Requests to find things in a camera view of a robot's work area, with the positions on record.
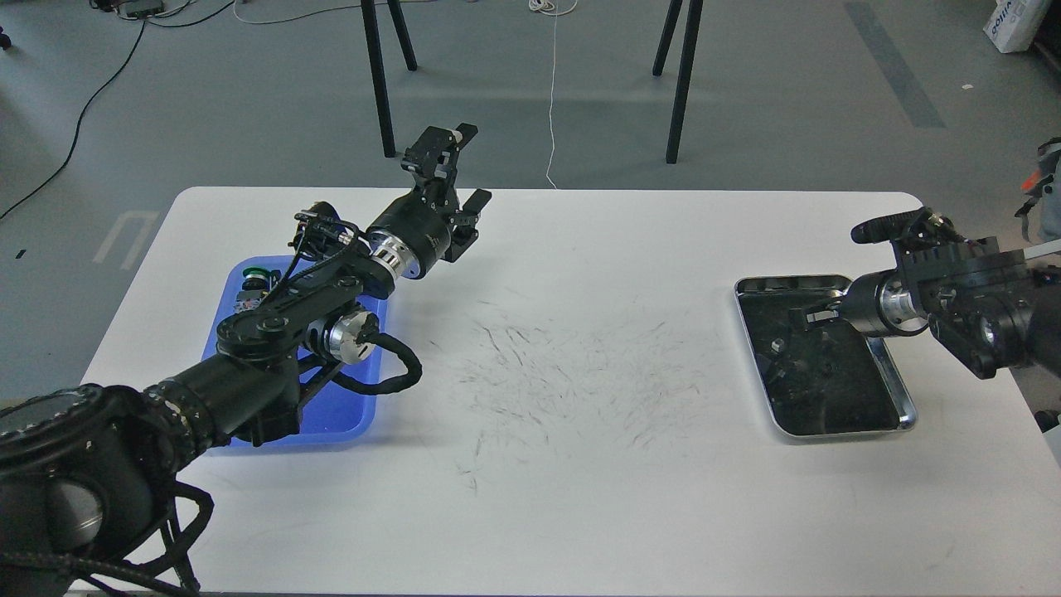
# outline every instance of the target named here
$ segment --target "white cable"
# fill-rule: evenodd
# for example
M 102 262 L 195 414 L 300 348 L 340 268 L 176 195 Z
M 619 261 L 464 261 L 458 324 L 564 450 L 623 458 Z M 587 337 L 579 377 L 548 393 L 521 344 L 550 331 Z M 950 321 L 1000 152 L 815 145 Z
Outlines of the white cable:
M 553 133 L 553 104 L 555 103 L 556 93 L 556 25 L 558 22 L 560 22 L 560 19 L 553 19 L 553 81 L 549 86 L 549 140 L 552 148 L 549 150 L 549 164 L 545 165 L 545 179 L 557 190 L 559 190 L 559 187 L 553 181 L 549 172 L 553 169 L 553 155 L 556 154 L 556 134 Z
M 533 13 L 538 13 L 539 15 L 545 15 L 549 17 L 562 17 L 563 15 L 570 14 L 571 11 L 575 10 L 578 5 L 578 0 L 571 5 L 567 11 L 558 12 L 556 4 L 553 4 L 549 0 L 527 0 L 527 8 Z M 553 170 L 553 156 L 556 155 L 556 133 L 553 129 L 553 105 L 556 103 L 556 29 L 559 19 L 553 19 L 553 78 L 549 85 L 549 163 L 545 165 L 545 179 L 549 183 L 553 185 L 554 189 L 559 189 L 556 182 L 553 181 L 553 177 L 550 176 L 550 172 Z
M 434 2 L 435 0 L 399 0 L 399 1 L 400 2 Z M 290 18 L 286 18 L 286 19 L 277 19 L 277 20 L 273 20 L 273 21 L 248 21 L 247 19 L 241 17 L 240 13 L 237 12 L 237 10 L 236 10 L 236 7 L 240 5 L 240 3 L 241 3 L 240 0 L 236 0 L 236 2 L 232 2 L 232 16 L 236 17 L 240 22 L 245 22 L 247 24 L 277 24 L 277 23 L 281 23 L 281 22 L 297 21 L 298 19 L 305 19 L 306 17 L 312 17 L 313 15 L 321 15 L 324 13 L 330 13 L 332 11 L 345 11 L 347 8 L 360 8 L 361 7 L 360 3 L 359 4 L 348 4 L 346 6 L 333 6 L 331 8 L 321 8 L 319 11 L 313 11 L 312 13 L 307 13 L 305 15 L 298 15 L 297 17 L 290 17 Z M 386 0 L 379 0 L 377 2 L 373 2 L 373 4 L 376 4 L 377 6 L 382 5 L 382 4 L 386 4 L 386 3 L 387 3 Z
M 559 8 L 556 7 L 556 4 L 550 0 L 527 0 L 527 8 L 529 8 L 532 13 L 545 15 L 546 17 L 562 17 L 563 15 L 571 14 L 571 11 L 574 11 L 577 5 L 578 0 L 575 0 L 575 3 L 572 4 L 570 8 L 561 13 Z

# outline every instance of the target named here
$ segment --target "metal tray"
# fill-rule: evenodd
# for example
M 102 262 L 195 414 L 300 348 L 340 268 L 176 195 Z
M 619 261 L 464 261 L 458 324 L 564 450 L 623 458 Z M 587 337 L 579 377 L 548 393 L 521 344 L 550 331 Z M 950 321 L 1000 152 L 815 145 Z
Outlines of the metal tray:
M 917 409 L 881 338 L 837 321 L 794 330 L 788 311 L 842 296 L 840 275 L 748 277 L 735 294 L 773 422 L 795 438 L 914 427 Z

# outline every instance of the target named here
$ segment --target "white table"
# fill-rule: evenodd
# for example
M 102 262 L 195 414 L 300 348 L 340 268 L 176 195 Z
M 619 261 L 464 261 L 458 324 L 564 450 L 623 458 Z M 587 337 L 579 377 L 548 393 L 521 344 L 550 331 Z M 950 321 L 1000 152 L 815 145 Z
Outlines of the white table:
M 327 199 L 367 225 L 405 191 L 185 191 L 85 381 L 191 366 L 230 267 L 290 251 L 295 211 Z M 423 381 L 381 398 L 365 436 L 181 474 L 216 502 L 192 551 L 204 590 L 1061 593 L 1061 472 L 1008 373 L 979 382 L 927 334 L 894 339 L 914 431 L 801 444 L 769 421 L 734 281 L 893 266 L 849 229 L 918 205 L 495 190 L 460 261 L 400 281 L 390 331 Z

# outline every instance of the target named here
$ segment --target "black cable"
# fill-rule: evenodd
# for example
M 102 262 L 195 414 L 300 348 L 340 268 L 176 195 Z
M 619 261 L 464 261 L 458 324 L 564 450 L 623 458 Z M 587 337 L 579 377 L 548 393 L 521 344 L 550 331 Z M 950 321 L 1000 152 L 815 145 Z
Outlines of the black cable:
M 82 576 L 81 580 L 83 580 L 83 581 L 91 584 L 92 586 L 99 589 L 100 591 L 106 593 L 107 597 L 133 597 L 132 594 L 125 593 L 124 591 L 119 591 L 118 589 L 115 589 L 114 586 L 110 586 L 109 584 L 103 582 L 102 580 L 98 580 L 95 578 L 92 578 L 89 575 Z
M 420 376 L 423 374 L 423 368 L 420 366 L 420 359 L 416 358 L 416 354 L 413 353 L 412 349 L 403 345 L 394 336 L 383 334 L 382 332 L 368 332 L 366 334 L 359 335 L 358 341 L 371 343 L 384 351 L 394 353 L 394 355 L 398 357 L 398 361 L 405 366 L 407 371 L 403 375 L 397 375 L 395 377 L 384 380 L 379 384 L 365 384 L 343 373 L 336 373 L 335 377 L 332 379 L 332 382 L 337 384 L 341 388 L 350 390 L 351 392 L 356 392 L 362 397 L 378 397 L 380 394 L 394 394 L 396 392 L 401 392 L 402 390 L 407 390 L 420 381 Z
M 145 22 L 150 22 L 151 24 L 153 24 L 153 25 L 155 25 L 155 27 L 162 27 L 162 28 L 166 28 L 166 29 L 177 29 L 177 28 L 181 28 L 181 27 L 191 27 L 191 25 L 193 25 L 193 24 L 198 24 L 198 23 L 201 23 L 201 22 L 203 22 L 203 21 L 207 21 L 207 20 L 210 20 L 210 19 L 212 19 L 213 17 L 215 17 L 215 16 L 220 15 L 220 14 L 221 14 L 221 13 L 222 13 L 222 12 L 223 12 L 223 11 L 224 11 L 225 8 L 227 8 L 227 7 L 231 6 L 231 5 L 232 5 L 232 4 L 234 4 L 234 3 L 236 3 L 236 0 L 230 0 L 230 1 L 229 1 L 229 2 L 227 3 L 227 4 L 225 4 L 224 6 L 222 6 L 222 7 L 218 8 L 216 11 L 214 11 L 214 12 L 210 13 L 209 15 L 207 15 L 207 16 L 205 16 L 205 17 L 203 17 L 203 18 L 201 18 L 201 19 L 199 19 L 199 20 L 197 20 L 197 21 L 191 21 L 191 22 L 182 22 L 182 23 L 180 23 L 180 24 L 158 24 L 158 23 L 157 23 L 157 22 L 155 22 L 155 21 L 145 21 Z
M 73 556 L 53 554 L 0 554 L 0 566 L 40 570 L 73 570 L 81 575 L 101 575 L 125 582 L 132 582 L 167 597 L 198 597 L 191 591 L 174 586 L 156 578 L 139 573 L 128 566 L 86 560 Z
M 121 74 L 123 70 L 125 70 L 125 66 L 129 64 L 131 59 L 133 59 L 133 54 L 136 52 L 137 46 L 140 45 L 140 39 L 143 37 L 143 30 L 146 28 L 146 24 L 147 21 L 144 21 L 143 23 L 140 24 L 140 33 L 136 36 L 136 41 L 133 42 L 133 49 L 129 50 L 129 54 L 125 56 L 125 62 L 122 63 L 122 66 L 118 67 L 118 70 L 116 70 L 115 73 L 110 75 L 110 78 L 108 78 L 106 83 L 101 85 L 100 88 L 97 89 L 94 93 L 92 93 L 92 96 L 89 98 L 87 102 L 85 102 L 85 107 L 81 108 L 81 113 L 77 116 L 77 124 L 75 124 L 73 128 L 73 142 L 70 143 L 70 151 L 67 152 L 66 159 L 63 160 L 63 163 L 58 166 L 58 169 L 55 170 L 54 173 L 52 173 L 51 176 L 48 177 L 47 180 L 40 182 L 40 186 L 33 189 L 33 191 L 30 192 L 30 194 L 18 199 L 18 201 L 16 201 L 15 205 L 12 205 L 7 209 L 5 209 L 3 213 L 0 213 L 0 220 L 6 217 L 7 214 L 11 213 L 16 207 L 22 205 L 31 196 L 37 194 L 37 191 L 45 188 L 45 186 L 48 185 L 48 182 L 51 182 L 52 179 L 54 179 L 55 176 L 58 176 L 59 172 L 62 172 L 67 166 L 67 163 L 70 163 L 70 157 L 73 156 L 73 148 L 77 146 L 77 137 L 81 136 L 81 122 L 85 119 L 85 112 L 88 111 L 88 106 L 92 105 L 92 100 L 94 100 L 95 96 L 99 95 L 101 91 L 107 88 L 107 85 L 110 85 L 110 83 L 112 83 L 115 78 L 118 78 L 118 75 Z

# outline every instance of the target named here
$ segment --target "gray floor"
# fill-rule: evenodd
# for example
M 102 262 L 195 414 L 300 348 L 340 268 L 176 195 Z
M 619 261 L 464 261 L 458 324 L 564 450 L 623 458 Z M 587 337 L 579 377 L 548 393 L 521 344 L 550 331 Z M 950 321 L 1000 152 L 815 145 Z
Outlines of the gray floor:
M 201 0 L 188 20 L 222 3 Z M 404 70 L 381 14 L 399 150 L 425 125 L 468 121 L 481 134 L 465 152 L 460 186 L 547 187 L 554 19 L 520 0 L 404 6 L 417 72 Z M 969 235 L 1020 246 L 1017 186 L 1039 143 L 1058 134 L 1061 84 L 1036 55 L 995 51 L 980 31 L 993 6 L 708 2 L 680 160 L 667 165 L 680 32 L 667 72 L 654 78 L 664 3 L 581 0 L 555 23 L 553 179 L 561 188 L 902 190 Z M 293 10 L 278 0 L 241 5 L 258 19 Z M 874 17 L 883 37 L 867 37 Z M 139 25 L 84 2 L 45 0 L 0 2 L 0 25 L 16 43 L 0 55 L 3 209 L 62 161 L 77 110 Z M 895 53 L 881 54 L 882 42 Z M 914 85 L 898 93 L 889 85 L 897 56 L 908 66 L 899 83 Z M 923 102 L 911 107 L 918 84 Z M 358 11 L 268 27 L 228 13 L 187 29 L 149 27 L 89 110 L 69 168 L 0 222 L 0 399 L 80 383 L 140 257 L 134 250 L 123 268 L 135 220 L 93 261 L 123 212 L 159 213 L 154 233 L 192 186 L 406 183 L 397 160 L 382 157 Z M 248 213 L 245 225 L 254 222 Z M 754 233 L 753 222 L 734 225 Z M 1021 383 L 1036 408 L 1061 407 L 1055 380 L 1032 373 Z

